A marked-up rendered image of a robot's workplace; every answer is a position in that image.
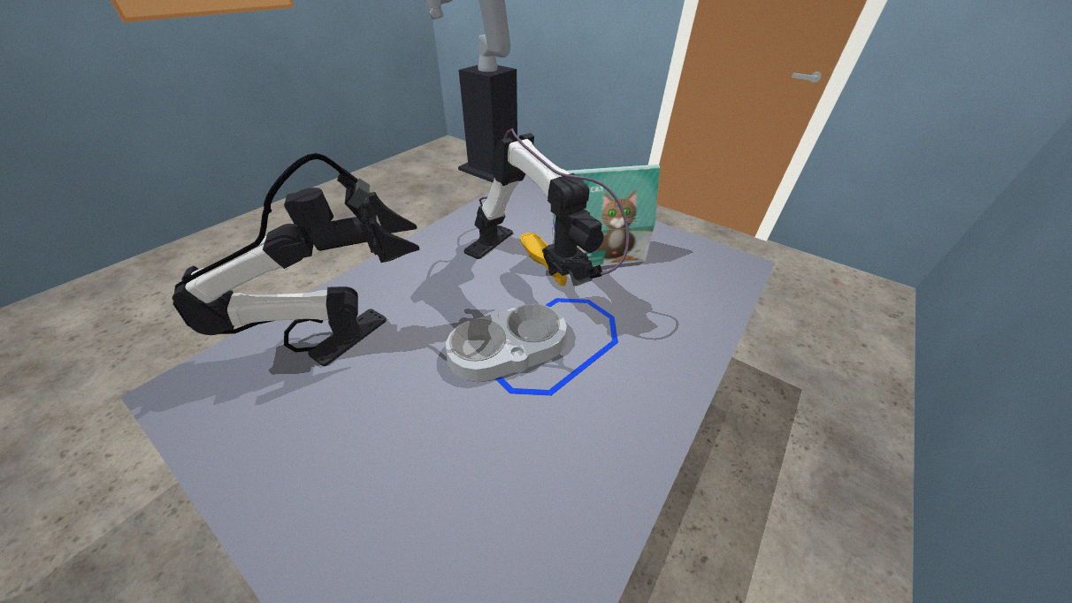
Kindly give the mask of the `blue tape strip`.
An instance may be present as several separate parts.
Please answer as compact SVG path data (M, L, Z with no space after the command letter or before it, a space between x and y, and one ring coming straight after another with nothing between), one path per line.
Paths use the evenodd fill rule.
M598 353L596 353L595 355L593 355L592 358L590 358L589 361L585 361L585 363L582 363L580 366L578 366L574 370L572 373L570 373L570 376L564 377L564 379L562 379L560 382L557 382L557 384L555 386L553 386L553 388L550 388L550 389L521 389L521 388L512 388L512 386L510 384L508 384L508 382L506 382L504 379L502 379L502 377L497 377L496 380L502 385L502 388L507 389L508 393L535 394L535 395L552 395L552 394L555 394L555 392L559 391L560 388L563 388L563 386L566 385L567 382L570 382L574 379L574 377L576 377L579 373L581 373L582 370L585 370L585 368L589 367L590 364L593 363L593 361L597 361L598 358L601 358L602 354L607 353L607 351L609 351L609 349L611 349L611 347L617 344L616 323L614 323L614 318L612 315L610 315L608 312L605 312L605 309L600 308L600 306L598 306L595 303L590 302L590 300L562 299L562 298L556 298L556 299L554 299L554 300L552 300L552 302L550 302L548 304L546 304L546 306L553 306L557 302L582 302L582 303L589 303L591 306L593 306L594 309L597 309L598 312L601 312L602 315L608 317L609 318L609 323L610 323L610 330L611 330L612 341L609 341L608 345L602 347L602 349L600 351L598 351Z

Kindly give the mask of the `yellow scoop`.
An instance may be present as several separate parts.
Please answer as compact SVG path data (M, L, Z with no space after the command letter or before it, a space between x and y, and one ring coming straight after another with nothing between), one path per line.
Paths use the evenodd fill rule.
M530 258L534 259L534 262L544 264L547 270L549 271L549 265L547 265L547 263L545 262L542 252L542 249L546 247L547 242L545 242L544 239L541 239L541 237L537 236L537 234L535 233L523 233L522 236L520 236L520 240L523 244L523 247L525 247L525 249L527 250ZM555 273L555 275L552 275L552 277L555 277L555 280L560 286L566 285L567 282L566 275L564 275L563 277L563 275L561 275L560 273Z

